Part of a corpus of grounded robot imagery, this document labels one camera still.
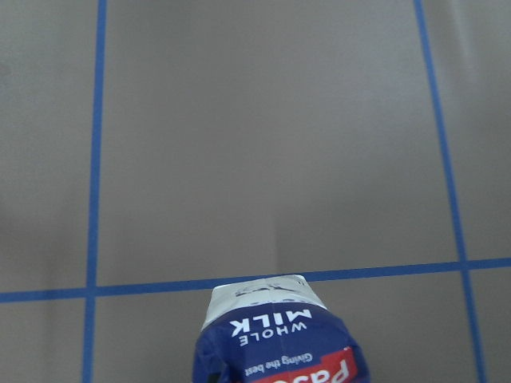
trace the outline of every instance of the brand logo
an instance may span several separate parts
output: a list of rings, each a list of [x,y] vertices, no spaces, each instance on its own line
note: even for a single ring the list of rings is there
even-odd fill
[[[254,383],[348,383],[357,373],[353,350],[346,347],[325,355],[319,365],[278,373]]]

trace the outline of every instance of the blue tape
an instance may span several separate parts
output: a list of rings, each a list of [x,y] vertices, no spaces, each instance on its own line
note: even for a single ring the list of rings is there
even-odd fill
[[[58,299],[83,298],[85,296],[85,292],[85,288],[15,291],[12,293],[0,293],[0,303],[54,301]]]
[[[94,330],[96,318],[97,245],[101,175],[101,129],[105,73],[106,0],[97,2],[96,64],[94,69],[93,131],[90,157],[89,237],[87,246],[87,293],[83,335],[82,383],[93,382]]]
[[[488,270],[511,267],[511,258],[480,259],[468,261],[470,270]],[[390,267],[369,267],[349,270],[326,270],[296,272],[309,282],[335,281],[342,279],[381,278],[412,274],[432,274],[461,271],[460,262],[425,263]],[[176,282],[140,283],[132,285],[97,286],[96,288],[76,288],[60,290],[16,291],[0,293],[0,303],[51,301],[56,299],[76,299],[94,297],[113,297],[117,295],[155,294],[178,291],[209,290],[215,286],[229,283],[246,282],[255,278],[274,277],[281,274],[248,275],[232,278],[210,278]]]
[[[447,190],[449,193],[449,202],[451,216],[453,220],[454,237],[456,239],[456,247],[458,250],[458,258],[461,263],[461,280],[463,290],[465,292],[465,304],[467,314],[469,316],[469,327],[472,334],[473,353],[476,361],[477,377],[479,383],[486,383],[485,361],[481,345],[481,333],[477,324],[477,314],[475,301],[473,299],[472,282],[470,281],[469,265],[467,263],[465,240],[463,238],[463,230],[461,225],[461,216],[458,206],[458,198],[456,193],[456,184],[454,182],[454,172],[450,160],[449,145],[447,144],[446,127],[444,125],[442,103],[440,93],[438,92],[437,80],[434,72],[433,57],[430,49],[430,41],[426,26],[426,18],[422,8],[421,0],[414,0],[415,13],[418,22],[419,34],[422,43],[422,54],[426,64],[426,72],[428,82],[430,84],[431,100],[433,102],[434,117],[438,130],[438,139],[440,150],[442,153],[442,161],[444,173],[446,177]]]

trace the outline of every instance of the milk carton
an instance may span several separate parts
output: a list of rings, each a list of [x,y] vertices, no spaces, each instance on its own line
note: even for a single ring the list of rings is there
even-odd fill
[[[192,383],[369,383],[357,342],[301,275],[216,287]]]

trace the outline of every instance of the blue tape line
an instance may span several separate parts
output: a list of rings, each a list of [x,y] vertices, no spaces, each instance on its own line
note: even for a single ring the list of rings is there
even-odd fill
[[[488,270],[511,267],[511,258],[480,259],[468,261],[470,270]],[[412,274],[432,274],[460,271],[459,262],[426,263],[418,265],[403,265],[390,267],[370,267],[349,270],[305,271],[296,274],[303,275],[309,282],[335,281],[341,279],[381,278]],[[197,279],[177,282],[140,283],[118,286],[98,286],[95,289],[76,288],[60,290],[16,291],[0,293],[0,303],[51,301],[56,299],[113,297],[117,295],[169,293],[191,290],[208,290],[215,286],[229,283],[245,282],[256,278],[267,278],[281,274],[249,275],[232,278]]]
[[[85,288],[40,290],[40,291],[15,291],[12,293],[0,293],[0,303],[54,301],[58,299],[75,299],[85,296]]]
[[[105,73],[106,0],[97,2],[96,63],[94,68],[93,131],[90,157],[89,237],[87,245],[87,293],[83,335],[82,383],[93,381],[94,330],[96,318],[97,246],[101,175],[101,128]]]
[[[350,270],[328,270],[328,271],[307,271],[297,272],[305,277],[309,282],[322,282],[340,279],[360,279],[374,277],[388,277],[408,274],[431,274],[449,271],[459,271],[458,262],[448,263],[429,263],[423,265],[391,266],[391,267],[372,267],[366,269]],[[197,279],[192,281],[179,282],[160,282],[160,283],[141,283],[136,285],[103,286],[97,288],[98,297],[108,297],[115,295],[133,295],[133,294],[151,294],[190,290],[207,290],[219,285],[229,283],[246,282],[257,278],[270,278],[281,274],[250,275],[233,278],[212,278]]]
[[[477,377],[479,383],[486,383],[485,362],[481,345],[481,334],[479,325],[477,324],[477,313],[475,302],[473,299],[472,282],[470,281],[469,266],[467,263],[465,240],[463,238],[463,230],[461,225],[460,211],[458,207],[458,198],[456,193],[456,185],[454,182],[454,172],[450,160],[449,145],[447,144],[446,127],[444,125],[442,103],[440,101],[440,93],[438,92],[437,80],[434,72],[433,57],[430,49],[428,31],[426,26],[426,18],[422,8],[421,0],[414,0],[415,13],[418,22],[419,34],[422,43],[422,54],[426,63],[426,72],[428,82],[430,84],[431,100],[433,102],[434,117],[438,130],[438,139],[442,153],[442,161],[444,173],[446,177],[447,190],[449,193],[449,202],[451,216],[453,220],[454,237],[456,239],[456,247],[458,249],[458,258],[461,263],[461,279],[463,290],[465,292],[465,304],[467,314],[469,316],[469,327],[472,334],[473,352],[476,361]]]
[[[478,259],[468,261],[470,270],[497,269],[500,267],[511,267],[511,258]]]

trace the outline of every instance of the gray floor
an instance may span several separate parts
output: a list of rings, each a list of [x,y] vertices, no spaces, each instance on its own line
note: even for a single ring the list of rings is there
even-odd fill
[[[508,258],[511,3],[423,5],[467,257]],[[85,285],[96,17],[0,6],[0,293]],[[413,1],[109,0],[103,89],[99,286],[458,261]],[[470,273],[488,382],[510,273]],[[459,272],[312,286],[375,382],[477,381]],[[209,295],[98,298],[94,382],[189,382]],[[2,380],[81,381],[84,311],[0,304]]]

